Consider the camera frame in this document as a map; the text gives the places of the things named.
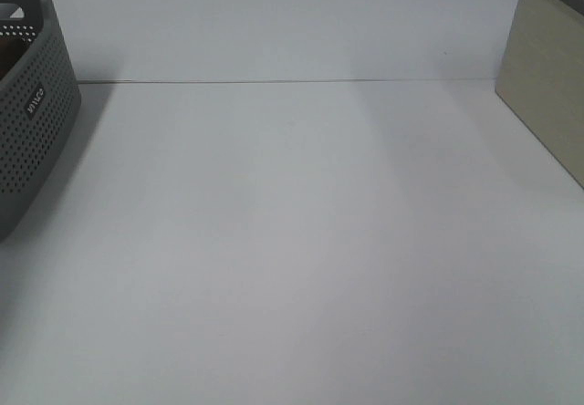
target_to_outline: gray plastic basket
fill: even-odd
[[[0,81],[0,240],[16,227],[49,175],[81,95],[52,0],[0,0],[22,8],[0,36],[30,46]]]

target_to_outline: perforated basket wall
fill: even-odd
[[[0,20],[0,36],[29,48],[0,81],[0,240],[17,225],[50,173],[81,96],[52,0],[17,4],[21,19]]]

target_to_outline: beige box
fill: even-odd
[[[584,0],[519,0],[495,90],[584,187]]]

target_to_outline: white surface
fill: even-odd
[[[582,190],[492,81],[91,85],[0,245],[0,403],[580,404]]]
[[[493,78],[516,0],[55,0],[78,78]]]

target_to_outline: basket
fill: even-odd
[[[0,81],[0,240],[16,227],[49,175],[77,116],[81,95],[52,0],[16,4],[0,36],[28,48]]]

